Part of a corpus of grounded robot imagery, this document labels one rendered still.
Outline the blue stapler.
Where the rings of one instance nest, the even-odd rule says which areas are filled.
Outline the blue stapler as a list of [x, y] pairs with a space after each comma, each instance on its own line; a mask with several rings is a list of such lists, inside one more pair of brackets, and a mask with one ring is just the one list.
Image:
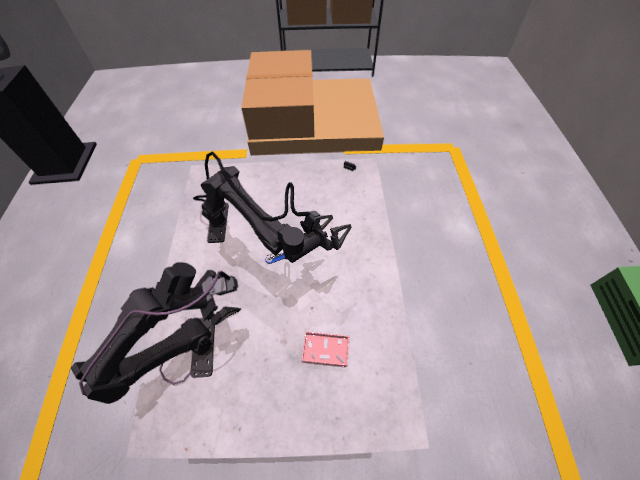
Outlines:
[[267, 260], [268, 260], [270, 263], [274, 263], [274, 262], [277, 262], [277, 261], [282, 260], [282, 259], [284, 259], [284, 258], [285, 258], [284, 253], [283, 253], [283, 254], [280, 254], [280, 255], [279, 255], [279, 253], [278, 253], [276, 256], [275, 256], [274, 254], [272, 254], [272, 253], [271, 253], [271, 254], [269, 254], [269, 255], [267, 255], [267, 254], [266, 254], [266, 256], [267, 256], [267, 258], [268, 258]]

